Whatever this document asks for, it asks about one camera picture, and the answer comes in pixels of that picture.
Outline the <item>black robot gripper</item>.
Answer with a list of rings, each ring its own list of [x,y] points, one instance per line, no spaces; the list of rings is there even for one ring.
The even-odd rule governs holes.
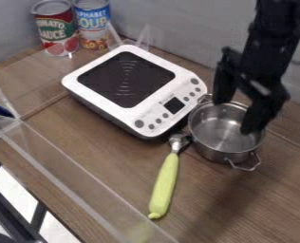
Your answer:
[[[257,6],[242,52],[222,48],[213,78],[213,103],[228,103],[237,91],[252,100],[240,131],[261,132],[277,117],[289,93],[282,76],[300,42],[300,6]]]

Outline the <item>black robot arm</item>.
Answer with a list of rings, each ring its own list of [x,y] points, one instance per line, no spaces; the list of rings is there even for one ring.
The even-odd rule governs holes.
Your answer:
[[[213,79],[213,102],[242,92],[252,100],[240,131],[260,132],[277,117],[289,93],[282,76],[300,65],[300,0],[257,0],[244,50],[222,48]]]

